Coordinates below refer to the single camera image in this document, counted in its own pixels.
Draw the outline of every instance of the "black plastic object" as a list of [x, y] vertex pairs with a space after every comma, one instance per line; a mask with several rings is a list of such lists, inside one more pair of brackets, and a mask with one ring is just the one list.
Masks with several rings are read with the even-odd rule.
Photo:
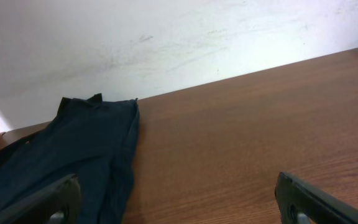
[[358, 223], [357, 209], [288, 173], [278, 175], [275, 197], [282, 224], [307, 223], [304, 215], [316, 223]]
[[0, 224], [72, 224], [80, 210], [80, 186], [76, 176], [70, 174], [0, 211]]

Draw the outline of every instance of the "wooden desk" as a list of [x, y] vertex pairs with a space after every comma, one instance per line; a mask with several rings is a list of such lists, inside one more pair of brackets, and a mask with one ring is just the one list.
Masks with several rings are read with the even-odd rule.
[[[280, 171], [358, 208], [358, 49], [139, 106], [126, 224], [280, 223]], [[45, 125], [4, 138], [10, 143]]]

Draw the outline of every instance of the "white wall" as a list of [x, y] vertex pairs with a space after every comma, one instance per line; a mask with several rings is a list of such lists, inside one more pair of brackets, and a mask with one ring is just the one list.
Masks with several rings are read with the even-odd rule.
[[358, 47], [358, 0], [0, 0], [0, 131]]

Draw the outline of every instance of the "dark blue cloth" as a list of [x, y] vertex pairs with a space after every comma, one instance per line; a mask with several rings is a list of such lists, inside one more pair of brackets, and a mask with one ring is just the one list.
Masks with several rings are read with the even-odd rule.
[[64, 98], [44, 130], [0, 152], [0, 211], [77, 174], [83, 200], [77, 223], [121, 223], [134, 181], [138, 132], [136, 100]]

